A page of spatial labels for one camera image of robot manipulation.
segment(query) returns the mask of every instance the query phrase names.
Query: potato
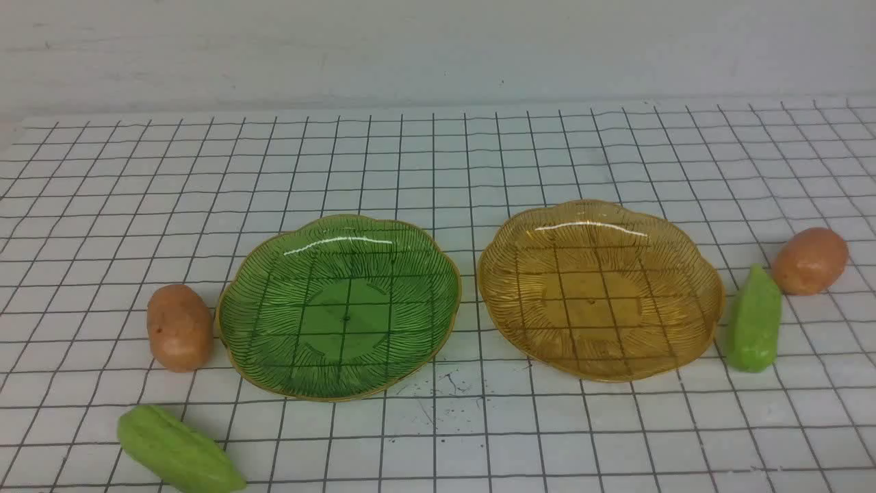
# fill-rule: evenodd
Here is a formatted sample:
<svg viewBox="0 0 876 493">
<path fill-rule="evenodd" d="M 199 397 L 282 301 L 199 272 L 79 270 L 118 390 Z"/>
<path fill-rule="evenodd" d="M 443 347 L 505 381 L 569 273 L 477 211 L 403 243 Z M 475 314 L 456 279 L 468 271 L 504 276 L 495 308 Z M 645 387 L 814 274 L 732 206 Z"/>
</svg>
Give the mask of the potato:
<svg viewBox="0 0 876 493">
<path fill-rule="evenodd" d="M 773 279 L 789 295 L 814 295 L 839 279 L 849 260 L 849 247 L 827 228 L 798 232 L 776 256 Z"/>
<path fill-rule="evenodd" d="M 213 318 L 201 297 L 182 284 L 165 286 L 146 307 L 152 356 L 173 372 L 194 371 L 213 352 Z"/>
</svg>

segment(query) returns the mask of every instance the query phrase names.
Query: green glass dish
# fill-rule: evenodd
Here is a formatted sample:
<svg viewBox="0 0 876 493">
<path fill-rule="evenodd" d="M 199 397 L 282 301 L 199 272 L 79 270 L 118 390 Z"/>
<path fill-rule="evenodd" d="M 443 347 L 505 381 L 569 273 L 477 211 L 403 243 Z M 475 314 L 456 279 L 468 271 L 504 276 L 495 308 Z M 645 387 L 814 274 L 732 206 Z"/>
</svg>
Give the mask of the green glass dish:
<svg viewBox="0 0 876 493">
<path fill-rule="evenodd" d="M 342 401 L 386 389 L 432 359 L 461 293 L 456 265 L 420 228 L 328 216 L 256 247 L 215 323 L 248 381 Z"/>
</svg>

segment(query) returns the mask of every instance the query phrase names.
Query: scalloped edge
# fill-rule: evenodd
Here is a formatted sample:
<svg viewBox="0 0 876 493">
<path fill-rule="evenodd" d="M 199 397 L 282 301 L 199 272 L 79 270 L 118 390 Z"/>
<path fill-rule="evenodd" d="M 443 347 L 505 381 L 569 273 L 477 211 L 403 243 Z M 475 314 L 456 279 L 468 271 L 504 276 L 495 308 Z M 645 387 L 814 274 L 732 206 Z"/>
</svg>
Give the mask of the scalloped edge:
<svg viewBox="0 0 876 493">
<path fill-rule="evenodd" d="M 570 208 L 570 207 L 572 207 L 572 206 L 579 205 L 579 204 L 603 204 L 603 205 L 610 205 L 610 206 L 615 207 L 615 208 L 617 208 L 617 209 L 621 209 L 621 210 L 623 210 L 623 211 L 626 211 L 627 213 L 632 214 L 633 216 L 639 216 L 639 217 L 641 217 L 641 218 L 653 218 L 653 219 L 656 219 L 656 220 L 658 220 L 658 221 L 661 221 L 661 222 L 663 222 L 663 223 L 666 223 L 666 224 L 670 225 L 671 227 L 675 228 L 675 230 L 678 231 L 678 232 L 680 232 L 680 233 L 682 234 L 682 237 L 685 238 L 685 239 L 687 239 L 687 241 L 690 243 L 690 245 L 693 246 L 694 251 L 696 252 L 696 254 L 697 254 L 698 257 L 699 257 L 699 263 L 702 263 L 703 265 L 707 266 L 707 267 L 711 270 L 711 272 L 712 272 L 712 273 L 714 274 L 714 276 L 715 276 L 715 279 L 717 280 L 717 286 L 718 286 L 718 288 L 719 288 L 720 291 L 721 291 L 721 297 L 720 297 L 721 302 L 720 302 L 720 304 L 719 304 L 719 306 L 718 306 L 717 316 L 715 317 L 715 321 L 712 322 L 711 327 L 709 327 L 709 328 L 710 328 L 710 329 L 709 329 L 709 337 L 708 337 L 708 338 L 705 340 L 705 342 L 703 343 L 702 350 L 692 351 L 692 352 L 690 353 L 690 354 L 695 354 L 696 356 L 694 356 L 694 357 L 692 357 L 692 358 L 678 359 L 678 360 L 676 361 L 678 364 L 677 364 L 676 366 L 674 366 L 673 368 L 669 368 L 669 369 L 665 369 L 665 370 L 662 370 L 662 371 L 658 371 L 658 372 L 655 372 L 655 373 L 652 373 L 652 374 L 649 374 L 649 375 L 641 376 L 641 377 L 639 377 L 639 378 L 616 378 L 616 379 L 611 379 L 611 378 L 605 378 L 605 377 L 599 377 L 599 376 L 590 375 L 590 374 L 587 374 L 587 373 L 585 373 L 585 372 L 581 372 L 581 371 L 573 371 L 573 370 L 571 370 L 571 369 L 569 369 L 569 368 L 561 367 L 561 366 L 559 366 L 559 365 L 557 365 L 557 364 L 555 364 L 555 363 L 553 363 L 553 362 L 551 362 L 551 361 L 544 360 L 544 359 L 542 359 L 538 354 L 535 354 L 535 353 L 533 353 L 533 352 L 531 352 L 531 351 L 527 351 L 525 348 L 523 348 L 523 347 L 519 347 L 518 345 L 514 344 L 514 343 L 511 342 L 511 340 L 505 335 L 505 329 L 499 325 L 499 323 L 496 321 L 496 318 L 493 316 L 492 308 L 490 307 L 490 305 L 491 305 L 490 298 L 489 298 L 488 296 L 485 295 L 485 293 L 484 293 L 484 291 L 483 291 L 483 289 L 482 289 L 482 281 L 481 281 L 481 280 L 483 279 L 483 269 L 485 268 L 485 267 L 484 267 L 484 263 L 483 263 L 484 256 L 486 255 L 486 253 L 487 253 L 488 251 L 490 251 L 491 248 L 496 248 L 496 247 L 497 247 L 497 246 L 496 246 L 496 238 L 498 238 L 499 234 L 500 234 L 503 230 L 505 230 L 506 228 L 510 227 L 510 225 L 512 225 L 512 223 L 513 223 L 515 220 L 519 220 L 520 217 L 522 217 L 522 216 L 524 216 L 524 215 L 527 215 L 527 214 L 532 214 L 532 213 L 537 212 L 537 211 L 550 211 L 550 210 L 552 210 L 552 209 Z M 490 243 L 487 244 L 487 246 L 484 248 L 483 252 L 481 253 L 481 256 L 477 259 L 477 267 L 476 267 L 475 270 L 476 270 L 476 272 L 477 272 L 477 292 L 480 293 L 480 295 L 481 295 L 481 299 L 484 300 L 484 306 L 486 306 L 486 308 L 487 308 L 487 313 L 490 314 L 490 319 L 493 321 L 493 324 L 496 326 L 496 328 L 498 329 L 499 333 L 502 334 L 502 337 L 504 337 L 505 340 L 507 340 L 509 343 L 511 343 L 512 346 L 516 347 L 521 353 L 523 353 L 523 354 L 529 356 L 530 358 L 532 358 L 532 359 L 534 359 L 534 360 L 541 361 L 542 363 L 545 363 L 546 365 L 548 365 L 548 366 L 550 366 L 550 367 L 552 367 L 552 368 L 556 368 L 556 369 L 562 371 L 563 373 L 566 373 L 566 374 L 569 374 L 569 375 L 574 375 L 574 376 L 577 376 L 578 378 L 583 378 L 583 379 L 585 379 L 585 380 L 590 380 L 590 381 L 593 381 L 593 382 L 635 382 L 635 381 L 637 381 L 637 380 L 642 380 L 642 379 L 648 378 L 648 377 L 650 377 L 650 376 L 661 375 L 661 374 L 664 374 L 664 373 L 668 373 L 668 372 L 670 372 L 670 371 L 675 371 L 675 370 L 678 369 L 678 368 L 684 367 L 684 366 L 686 366 L 686 365 L 689 365 L 689 364 L 692 363 L 693 361 L 698 360 L 701 356 L 703 356 L 703 354 L 705 354 L 706 351 L 709 350 L 709 347 L 712 345 L 712 343 L 715 342 L 715 338 L 716 338 L 716 335 L 717 335 L 717 325 L 718 325 L 718 322 L 720 322 L 721 317 L 724 315 L 724 310 L 725 310 L 726 305 L 727 305 L 727 296 L 726 296 L 727 293 L 726 293 L 726 290 L 724 289 L 724 283 L 721 282 L 721 276 L 718 274 L 717 269 L 715 269 L 715 266 L 711 265 L 711 263 L 709 263 L 709 261 L 706 260 L 706 258 L 705 258 L 705 257 L 703 256 L 703 254 L 700 252 L 699 247 L 696 246 L 696 243 L 694 242 L 694 240 L 692 240 L 692 239 L 688 236 L 688 234 L 685 233 L 685 232 L 683 231 L 682 228 L 680 228 L 680 227 L 674 225 L 671 221 L 668 221 L 668 220 L 666 220 L 666 219 L 664 219 L 664 218 L 658 218 L 657 216 L 653 216 L 653 215 L 651 215 L 651 214 L 646 214 L 645 212 L 632 211 L 632 210 L 627 209 L 626 207 L 624 207 L 624 206 L 622 206 L 622 205 L 620 205 L 620 204 L 616 204 L 616 203 L 614 203 L 614 202 L 608 202 L 608 201 L 605 201 L 605 200 L 596 200 L 596 199 L 587 199 L 587 198 L 579 199 L 579 200 L 570 200 L 570 201 L 563 202 L 563 203 L 556 204 L 556 205 L 549 205 L 549 206 L 545 206 L 545 207 L 534 207 L 534 208 L 532 208 L 532 209 L 526 209 L 525 211 L 521 211 L 521 212 L 518 212 L 517 214 L 514 214 L 513 216 L 511 216 L 510 218 L 508 218 L 508 219 L 507 219 L 507 220 L 506 220 L 506 221 L 505 221 L 505 222 L 504 222 L 504 223 L 498 228 L 498 230 L 496 231 L 496 234 L 493 235 L 493 239 L 490 240 Z"/>
<path fill-rule="evenodd" d="M 283 393 L 283 392 L 278 392 L 278 391 L 275 390 L 275 389 L 269 389 L 269 388 L 267 388 L 266 386 L 264 386 L 264 385 L 262 385 L 262 384 L 260 384 L 260 383 L 258 383 L 258 382 L 254 382 L 254 381 L 250 378 L 250 376 L 247 375 L 246 372 L 244 372 L 244 371 L 243 371 L 243 370 L 237 365 L 237 362 L 235 361 L 235 358 L 234 358 L 234 353 L 231 351 L 231 348 L 228 346 L 228 343 L 225 341 L 225 337 L 224 337 L 223 330 L 222 330 L 222 322 L 221 322 L 221 319 L 222 319 L 222 317 L 221 317 L 222 304 L 223 304 L 223 300 L 225 299 L 225 295 L 229 292 L 229 290 L 231 289 L 231 287 L 234 286 L 235 283 L 237 283 L 237 278 L 239 277 L 240 272 L 241 272 L 242 270 L 244 270 L 244 267 L 246 266 L 247 261 L 249 261 L 249 259 L 250 259 L 250 257 L 252 256 L 252 254 L 254 254 L 255 252 L 257 252 L 257 250 L 258 250 L 259 248 L 261 248 L 261 247 L 263 247 L 264 245 L 266 245 L 266 244 L 268 244 L 268 243 L 270 243 L 270 242 L 272 242 L 272 241 L 274 241 L 274 240 L 276 240 L 276 239 L 278 239 L 278 238 L 281 238 L 281 237 L 283 237 L 283 236 L 291 235 L 291 234 L 296 234 L 296 233 L 301 232 L 301 231 L 303 231 L 303 230 L 305 230 L 305 229 L 307 229 L 307 228 L 313 227 L 313 226 L 315 226 L 317 223 L 320 223 L 321 221 L 324 221 L 325 219 L 328 219 L 328 218 L 359 218 L 359 219 L 367 219 L 367 220 L 369 220 L 369 221 L 371 221 L 371 222 L 374 222 L 374 223 L 395 223 L 395 224 L 401 224 L 401 225 L 404 225 L 404 226 L 406 226 L 407 228 L 409 228 L 409 229 L 411 229 L 411 230 L 413 230 L 413 231 L 415 231 L 415 232 L 418 232 L 418 233 L 420 233 L 421 235 L 423 235 L 426 239 L 428 239 L 428 240 L 431 242 L 432 247 L 434 248 L 434 250 L 435 250 L 438 254 L 440 254 L 441 256 L 443 256 L 444 259 L 445 259 L 445 260 L 450 264 L 450 266 L 453 268 L 453 272 L 454 272 L 454 274 L 456 275 L 456 304 L 454 305 L 453 316 L 452 316 L 451 319 L 450 319 L 450 325 L 448 325 L 447 331 L 445 331 L 445 333 L 444 333 L 444 337 L 441 339 L 441 341 L 438 342 L 437 346 L 435 346 L 435 350 L 434 350 L 434 351 L 433 351 L 433 352 L 432 352 L 432 353 L 431 353 L 426 359 L 424 359 L 423 362 L 422 362 L 419 366 L 415 367 L 415 368 L 412 369 L 410 372 L 408 372 L 408 373 L 402 375 L 401 377 L 396 378 L 396 379 L 393 379 L 393 380 L 390 380 L 390 381 L 387 382 L 386 384 L 384 384 L 384 385 L 382 385 L 381 387 L 378 387 L 378 388 L 376 388 L 376 389 L 368 390 L 367 392 L 362 392 L 362 393 L 359 393 L 359 394 L 355 394 L 355 395 L 353 395 L 353 396 L 346 396 L 346 397 L 332 397 L 332 398 L 322 398 L 322 397 L 311 397 L 311 396 L 306 396 L 306 395 L 303 395 L 303 394 L 285 394 L 285 393 Z M 456 315 L 459 313 L 459 306 L 460 306 L 460 303 L 462 302 L 462 300 L 463 300 L 463 278 L 462 278 L 462 275 L 460 275 L 460 273 L 459 273 L 459 267 L 456 266 L 456 263 L 453 262 L 453 259 L 451 259 L 447 254 L 445 254 L 445 253 L 441 250 L 440 247 L 438 247 L 438 243 L 435 242 L 434 238 L 432 238 L 431 236 L 429 236 L 429 234 L 428 234 L 425 230 L 423 230 L 422 228 L 420 228 L 420 227 L 417 226 L 417 225 L 412 225 L 411 223 L 407 223 L 407 222 L 405 222 L 405 221 L 399 221 L 399 220 L 397 220 L 397 219 L 375 219 L 375 218 L 370 218 L 370 217 L 368 217 L 368 216 L 362 216 L 362 215 L 359 215 L 359 214 L 333 214 L 333 215 L 331 215 L 331 216 L 323 216 L 323 217 L 321 217 L 321 218 L 317 218 L 317 219 L 315 219 L 315 220 L 313 220 L 313 221 L 310 221 L 309 223 L 307 223 L 307 224 L 305 224 L 305 225 L 299 227 L 298 229 L 294 229 L 294 230 L 292 230 L 292 231 L 286 231 L 286 232 L 281 232 L 281 233 L 275 234 L 275 235 L 271 236 L 269 239 L 266 239 L 266 240 L 262 241 L 262 242 L 259 243 L 255 248 L 253 248 L 253 249 L 252 249 L 252 250 L 246 255 L 246 257 L 244 258 L 244 261 L 240 263 L 240 267 L 237 268 L 237 272 L 234 274 L 234 279 L 232 279 L 232 280 L 228 283 L 228 286 L 226 286 L 225 289 L 223 289 L 222 294 L 219 295 L 219 299 L 216 301 L 215 315 L 214 315 L 214 317 L 213 317 L 213 326 L 214 326 L 214 328 L 215 328 L 217 334 L 219 335 L 219 340 L 222 342 L 223 347 L 225 347 L 225 353 L 228 355 L 228 359 L 229 359 L 229 362 L 231 363 L 231 367 L 233 367 L 233 368 L 235 369 L 235 371 L 237 371 L 238 374 L 240 374 L 240 376 L 242 376 L 247 382 L 249 382 L 249 383 L 255 385 L 256 387 L 258 387 L 258 388 L 260 388 L 260 389 L 262 389 L 262 390 L 264 390 L 264 391 L 266 391 L 266 392 L 271 392 L 272 394 L 276 394 L 276 395 L 278 395 L 278 396 L 291 397 L 291 398 L 300 399 L 300 400 L 304 400 L 304 401 L 311 401 L 311 402 L 340 403 L 340 402 L 354 401 L 354 400 L 357 400 L 357 399 L 361 399 L 361 398 L 363 398 L 363 397 L 367 397 L 367 396 L 371 396 L 371 395 L 373 395 L 373 394 L 377 394 L 378 392 L 382 392 L 383 390 L 389 389 L 392 385 L 395 385 L 396 383 L 401 382 L 402 380 L 406 379 L 408 376 L 410 376 L 410 375 L 416 373 L 418 370 L 420 370 L 420 368 L 423 368 L 424 366 L 426 366 L 426 365 L 427 365 L 432 359 L 434 359 L 435 356 L 436 356 L 436 355 L 437 355 L 437 354 L 438 354 L 438 353 L 444 348 L 444 345 L 447 343 L 447 340 L 450 339 L 450 334 L 453 333 L 453 328 L 454 328 L 454 326 L 456 325 Z"/>
</svg>

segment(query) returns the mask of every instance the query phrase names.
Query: glass plate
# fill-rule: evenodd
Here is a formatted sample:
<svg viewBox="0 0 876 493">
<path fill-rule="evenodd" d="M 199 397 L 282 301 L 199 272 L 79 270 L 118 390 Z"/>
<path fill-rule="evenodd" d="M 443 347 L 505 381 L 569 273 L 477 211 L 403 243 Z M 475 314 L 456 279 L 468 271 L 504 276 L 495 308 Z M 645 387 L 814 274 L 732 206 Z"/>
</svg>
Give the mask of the glass plate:
<svg viewBox="0 0 876 493">
<path fill-rule="evenodd" d="M 602 201 L 521 212 L 477 272 L 512 344 L 591 380 L 631 381 L 695 360 L 724 309 L 717 272 L 682 230 Z"/>
<path fill-rule="evenodd" d="M 250 382 L 347 400 L 389 387 L 441 349 L 460 286 L 454 263 L 416 226 L 329 216 L 253 250 L 215 319 Z"/>
</svg>

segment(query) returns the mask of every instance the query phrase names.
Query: amber glass dish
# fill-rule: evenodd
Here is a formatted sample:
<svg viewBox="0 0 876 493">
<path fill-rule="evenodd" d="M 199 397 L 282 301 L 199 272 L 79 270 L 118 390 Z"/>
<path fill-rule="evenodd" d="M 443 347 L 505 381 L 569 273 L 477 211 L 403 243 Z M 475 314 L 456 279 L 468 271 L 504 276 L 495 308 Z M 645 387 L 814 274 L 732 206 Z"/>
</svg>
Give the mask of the amber glass dish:
<svg viewBox="0 0 876 493">
<path fill-rule="evenodd" d="M 678 227 L 595 200 L 509 219 L 478 263 L 496 327 L 533 358 L 626 382 L 698 358 L 724 308 L 715 269 Z"/>
</svg>

